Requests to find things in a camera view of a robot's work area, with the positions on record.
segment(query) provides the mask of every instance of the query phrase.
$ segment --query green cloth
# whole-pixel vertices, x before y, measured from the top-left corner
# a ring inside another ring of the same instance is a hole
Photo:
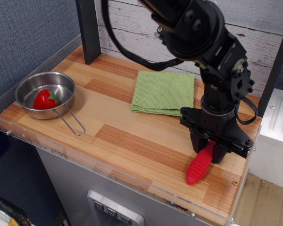
[[[193,107],[194,75],[138,72],[132,112],[181,116],[180,108]]]

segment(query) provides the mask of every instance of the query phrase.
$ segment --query pot handle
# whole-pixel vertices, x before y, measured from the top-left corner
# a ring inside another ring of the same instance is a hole
[[[63,105],[63,107],[65,107],[70,113],[71,115],[75,118],[75,120],[80,124],[80,126],[83,128],[84,132],[81,133],[81,134],[78,134],[74,131],[73,128],[71,128],[71,126],[68,124],[68,122],[62,117],[62,115],[56,110],[56,109],[53,109],[57,114],[58,116],[60,116],[60,118],[66,123],[66,125],[71,129],[71,131],[76,134],[77,136],[82,136],[85,134],[86,132],[86,129],[84,128],[84,126],[80,123],[80,121],[75,117],[75,115],[72,113],[72,111],[66,106],[66,105]]]

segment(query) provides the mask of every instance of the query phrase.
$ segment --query red toy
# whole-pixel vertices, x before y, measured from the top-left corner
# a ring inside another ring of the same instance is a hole
[[[215,142],[209,141],[209,143],[198,152],[195,159],[191,162],[186,174],[186,180],[189,185],[195,184],[206,174],[208,167],[213,161],[215,144]]]

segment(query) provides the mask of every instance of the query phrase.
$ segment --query toy strawberry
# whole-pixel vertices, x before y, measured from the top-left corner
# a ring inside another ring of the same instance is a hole
[[[49,89],[43,89],[34,100],[33,108],[38,110],[50,109],[61,105],[58,96]]]

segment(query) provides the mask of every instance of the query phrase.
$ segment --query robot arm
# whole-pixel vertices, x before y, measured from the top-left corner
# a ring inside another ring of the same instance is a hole
[[[220,163],[232,151],[246,158],[253,141],[237,120],[249,124],[256,119],[257,108],[246,98],[253,91],[254,81],[247,69],[246,50],[225,28],[220,9],[208,0],[139,1],[152,13],[152,19],[159,25],[159,38],[176,59],[151,64],[124,49],[110,25],[108,0],[102,0],[103,18],[113,42],[126,57],[153,70],[193,61],[200,68],[204,95],[201,109],[181,109],[180,122],[190,129],[194,150],[198,153],[212,140],[216,143],[213,163]],[[240,120],[241,101],[253,108],[254,118]]]

